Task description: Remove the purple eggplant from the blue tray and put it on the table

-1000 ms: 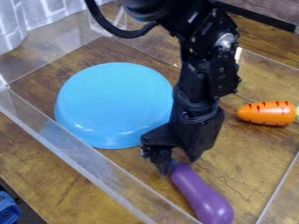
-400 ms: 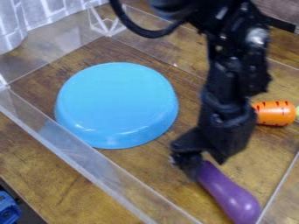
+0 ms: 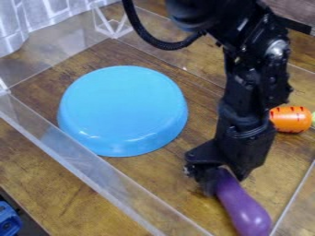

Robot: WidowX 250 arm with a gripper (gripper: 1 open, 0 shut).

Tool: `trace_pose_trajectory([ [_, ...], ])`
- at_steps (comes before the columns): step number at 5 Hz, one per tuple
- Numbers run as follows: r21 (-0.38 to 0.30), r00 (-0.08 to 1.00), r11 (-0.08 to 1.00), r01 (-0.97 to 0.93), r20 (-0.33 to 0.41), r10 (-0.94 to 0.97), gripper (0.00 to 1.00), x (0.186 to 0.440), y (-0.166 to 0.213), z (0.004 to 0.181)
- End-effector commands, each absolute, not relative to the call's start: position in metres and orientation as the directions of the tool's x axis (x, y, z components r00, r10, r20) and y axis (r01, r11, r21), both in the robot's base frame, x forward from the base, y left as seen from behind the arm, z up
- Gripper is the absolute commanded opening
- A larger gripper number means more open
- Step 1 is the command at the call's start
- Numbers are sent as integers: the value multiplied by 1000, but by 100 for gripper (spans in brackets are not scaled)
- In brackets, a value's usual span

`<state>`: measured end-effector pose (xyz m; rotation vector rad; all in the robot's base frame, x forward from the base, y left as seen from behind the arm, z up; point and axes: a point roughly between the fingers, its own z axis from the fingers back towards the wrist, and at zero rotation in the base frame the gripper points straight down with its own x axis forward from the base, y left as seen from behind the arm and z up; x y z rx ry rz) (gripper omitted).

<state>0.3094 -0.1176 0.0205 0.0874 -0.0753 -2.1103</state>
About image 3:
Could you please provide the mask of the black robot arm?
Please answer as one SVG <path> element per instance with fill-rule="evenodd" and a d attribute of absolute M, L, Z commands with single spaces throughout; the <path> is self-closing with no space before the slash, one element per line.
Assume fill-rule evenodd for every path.
<path fill-rule="evenodd" d="M 270 110 L 288 101 L 288 31 L 260 0 L 165 0 L 183 30 L 203 31 L 223 46 L 227 84 L 214 139 L 185 153 L 185 173 L 212 195 L 223 166 L 238 180 L 263 165 L 276 129 Z"/>

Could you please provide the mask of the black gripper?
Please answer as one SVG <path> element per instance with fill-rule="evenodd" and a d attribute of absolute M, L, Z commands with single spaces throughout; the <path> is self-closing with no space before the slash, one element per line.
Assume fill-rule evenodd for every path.
<path fill-rule="evenodd" d="M 227 85 L 218 104 L 214 139 L 185 153 L 184 174 L 205 196 L 215 195 L 219 167 L 243 180 L 263 165 L 276 136 L 270 110 L 292 92 L 287 62 L 291 51 L 276 48 L 262 60 L 224 56 Z"/>

